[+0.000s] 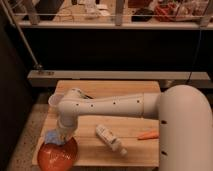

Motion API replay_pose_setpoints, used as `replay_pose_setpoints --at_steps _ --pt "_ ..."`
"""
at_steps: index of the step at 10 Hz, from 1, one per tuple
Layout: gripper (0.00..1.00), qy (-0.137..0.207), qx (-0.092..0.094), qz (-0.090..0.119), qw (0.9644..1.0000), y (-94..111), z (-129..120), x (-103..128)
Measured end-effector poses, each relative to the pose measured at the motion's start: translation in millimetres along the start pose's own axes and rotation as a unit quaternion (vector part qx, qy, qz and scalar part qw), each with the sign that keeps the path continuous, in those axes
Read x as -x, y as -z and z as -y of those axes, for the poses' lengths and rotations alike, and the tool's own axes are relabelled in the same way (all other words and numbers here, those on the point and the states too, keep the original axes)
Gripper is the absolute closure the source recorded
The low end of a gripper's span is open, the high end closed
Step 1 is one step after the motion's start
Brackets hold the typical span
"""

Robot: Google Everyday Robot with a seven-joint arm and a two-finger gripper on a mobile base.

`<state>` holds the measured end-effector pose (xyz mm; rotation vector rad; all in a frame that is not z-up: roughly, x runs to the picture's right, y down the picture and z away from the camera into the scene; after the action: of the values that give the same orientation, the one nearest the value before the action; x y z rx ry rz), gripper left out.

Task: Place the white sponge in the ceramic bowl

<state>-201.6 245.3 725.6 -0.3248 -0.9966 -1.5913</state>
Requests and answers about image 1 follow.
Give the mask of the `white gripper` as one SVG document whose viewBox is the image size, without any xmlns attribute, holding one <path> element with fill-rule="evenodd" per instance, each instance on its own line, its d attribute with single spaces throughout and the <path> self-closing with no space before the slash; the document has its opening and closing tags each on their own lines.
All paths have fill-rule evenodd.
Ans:
<svg viewBox="0 0 213 171">
<path fill-rule="evenodd" d="M 69 125 L 64 125 L 61 120 L 57 121 L 58 137 L 62 142 L 69 141 L 75 134 L 77 129 L 77 122 L 74 121 Z"/>
</svg>

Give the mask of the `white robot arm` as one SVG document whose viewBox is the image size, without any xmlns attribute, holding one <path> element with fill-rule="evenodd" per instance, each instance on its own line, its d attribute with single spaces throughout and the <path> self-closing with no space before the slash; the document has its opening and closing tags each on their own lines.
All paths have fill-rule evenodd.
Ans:
<svg viewBox="0 0 213 171">
<path fill-rule="evenodd" d="M 82 115 L 159 119 L 159 171 L 213 171 L 213 113 L 207 98 L 188 85 L 163 93 L 84 99 L 70 90 L 57 105 L 62 136 Z"/>
</svg>

